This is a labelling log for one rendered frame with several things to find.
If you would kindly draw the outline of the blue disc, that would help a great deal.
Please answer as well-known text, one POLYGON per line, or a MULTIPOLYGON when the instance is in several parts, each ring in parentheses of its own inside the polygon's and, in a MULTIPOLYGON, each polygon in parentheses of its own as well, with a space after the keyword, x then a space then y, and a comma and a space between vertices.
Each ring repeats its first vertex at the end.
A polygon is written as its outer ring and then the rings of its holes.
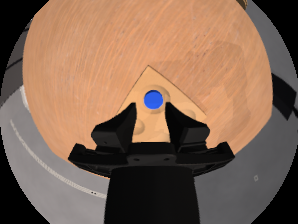
POLYGON ((162 94, 157 90, 150 90, 144 96, 144 104, 149 109, 158 109, 163 104, 162 94))

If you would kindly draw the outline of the tan tray with round pockets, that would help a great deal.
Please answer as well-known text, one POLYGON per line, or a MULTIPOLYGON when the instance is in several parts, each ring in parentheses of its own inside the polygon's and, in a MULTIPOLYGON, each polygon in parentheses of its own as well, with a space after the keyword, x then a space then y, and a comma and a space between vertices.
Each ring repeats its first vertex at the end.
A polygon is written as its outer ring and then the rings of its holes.
POLYGON ((170 142, 164 114, 166 102, 171 102, 185 115, 200 122, 207 117, 203 110, 184 92, 150 65, 147 65, 140 75, 117 114, 131 102, 136 102, 137 106, 133 142, 170 142), (144 96, 150 90, 157 90, 162 94, 163 104, 158 109, 149 109, 144 104, 144 96))

